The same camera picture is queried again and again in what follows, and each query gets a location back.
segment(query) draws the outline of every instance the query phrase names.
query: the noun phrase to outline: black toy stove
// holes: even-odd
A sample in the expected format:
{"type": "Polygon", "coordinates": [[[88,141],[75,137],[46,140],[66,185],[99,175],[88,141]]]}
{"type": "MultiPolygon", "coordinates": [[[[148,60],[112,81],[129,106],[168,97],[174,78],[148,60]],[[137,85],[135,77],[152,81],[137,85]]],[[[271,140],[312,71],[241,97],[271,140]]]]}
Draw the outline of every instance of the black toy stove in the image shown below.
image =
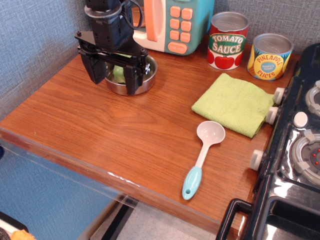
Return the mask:
{"type": "Polygon", "coordinates": [[[253,159],[253,204],[230,202],[218,240],[236,212],[247,214],[240,239],[320,240],[320,43],[303,51],[273,125],[267,149],[253,159]]]}

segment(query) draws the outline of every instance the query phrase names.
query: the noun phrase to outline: floor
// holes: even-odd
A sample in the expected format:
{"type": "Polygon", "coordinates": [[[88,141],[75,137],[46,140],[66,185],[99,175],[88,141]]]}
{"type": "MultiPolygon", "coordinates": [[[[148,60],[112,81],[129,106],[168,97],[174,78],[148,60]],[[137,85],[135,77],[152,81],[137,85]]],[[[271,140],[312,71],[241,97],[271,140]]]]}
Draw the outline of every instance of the floor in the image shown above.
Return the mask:
{"type": "MultiPolygon", "coordinates": [[[[90,240],[101,240],[122,205],[118,205],[90,240]]],[[[215,240],[201,228],[139,202],[126,221],[117,240],[215,240]]]]}

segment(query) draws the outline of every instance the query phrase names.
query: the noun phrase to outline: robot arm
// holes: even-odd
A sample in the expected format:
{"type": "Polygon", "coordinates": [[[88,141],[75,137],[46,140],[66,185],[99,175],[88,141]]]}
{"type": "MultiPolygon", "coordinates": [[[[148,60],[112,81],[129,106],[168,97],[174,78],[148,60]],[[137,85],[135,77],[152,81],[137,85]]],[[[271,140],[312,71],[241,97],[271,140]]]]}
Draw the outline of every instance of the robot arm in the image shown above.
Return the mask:
{"type": "Polygon", "coordinates": [[[107,76],[105,63],[123,67],[128,95],[135,94],[143,83],[144,75],[150,71],[150,64],[146,62],[148,51],[133,39],[136,28],[133,27],[131,3],[138,5],[135,0],[86,0],[84,10],[89,16],[92,31],[75,34],[90,79],[99,84],[107,76]]]}

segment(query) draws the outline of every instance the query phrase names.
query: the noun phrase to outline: white knob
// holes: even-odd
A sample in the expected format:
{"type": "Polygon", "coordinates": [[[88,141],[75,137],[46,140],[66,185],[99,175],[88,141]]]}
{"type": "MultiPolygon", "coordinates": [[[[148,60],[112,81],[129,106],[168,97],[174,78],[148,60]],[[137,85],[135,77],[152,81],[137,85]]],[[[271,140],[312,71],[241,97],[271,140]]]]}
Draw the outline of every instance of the white knob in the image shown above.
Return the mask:
{"type": "Polygon", "coordinates": [[[271,124],[273,125],[275,120],[276,120],[276,116],[277,116],[277,112],[278,112],[279,108],[276,107],[276,106],[271,106],[269,108],[269,111],[268,113],[266,114],[266,117],[265,117],[265,121],[268,123],[268,124],[271,124]]]}
{"type": "Polygon", "coordinates": [[[258,171],[263,155],[263,151],[254,150],[251,156],[249,167],[255,171],[258,171]]]}
{"type": "Polygon", "coordinates": [[[307,122],[308,116],[303,111],[297,112],[293,117],[293,125],[299,129],[307,125],[307,122]]]}
{"type": "Polygon", "coordinates": [[[274,96],[273,96],[273,101],[275,104],[280,105],[282,97],[284,96],[285,89],[283,87],[277,87],[274,96]]]}

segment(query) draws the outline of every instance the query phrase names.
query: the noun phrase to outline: pineapple slices can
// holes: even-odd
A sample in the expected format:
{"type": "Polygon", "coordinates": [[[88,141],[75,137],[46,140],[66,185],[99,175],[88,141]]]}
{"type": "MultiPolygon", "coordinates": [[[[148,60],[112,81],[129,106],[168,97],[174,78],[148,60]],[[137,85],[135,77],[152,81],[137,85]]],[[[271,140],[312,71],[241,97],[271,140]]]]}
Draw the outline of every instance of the pineapple slices can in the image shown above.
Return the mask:
{"type": "Polygon", "coordinates": [[[248,72],[257,79],[272,81],[283,76],[291,52],[292,41],[275,33],[264,33],[253,39],[247,65],[248,72]]]}

